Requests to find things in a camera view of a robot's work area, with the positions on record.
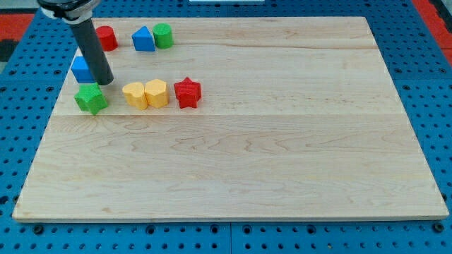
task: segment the blue perforated surface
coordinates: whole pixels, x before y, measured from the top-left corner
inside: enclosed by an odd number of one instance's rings
[[[409,1],[270,1],[258,6],[104,0],[97,17],[365,16],[449,209],[452,72]],[[0,75],[0,253],[450,253],[452,223],[18,224],[11,219],[76,49],[38,13]]]

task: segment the yellow block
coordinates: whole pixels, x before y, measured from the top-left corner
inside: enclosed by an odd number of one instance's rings
[[[148,101],[144,94],[144,85],[141,82],[134,82],[125,85],[122,88],[122,92],[129,105],[136,107],[137,109],[144,110],[148,107]]]
[[[160,108],[168,105],[170,95],[168,94],[167,83],[163,80],[151,80],[144,88],[146,99],[150,106]]]

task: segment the wooden board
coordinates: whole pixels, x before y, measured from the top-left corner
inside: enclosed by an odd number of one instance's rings
[[[175,45],[135,52],[159,22]],[[364,18],[97,19],[110,106],[80,112],[71,73],[14,218],[20,222],[364,221],[448,215]],[[202,83],[197,109],[172,84]],[[121,87],[169,83],[139,111]]]

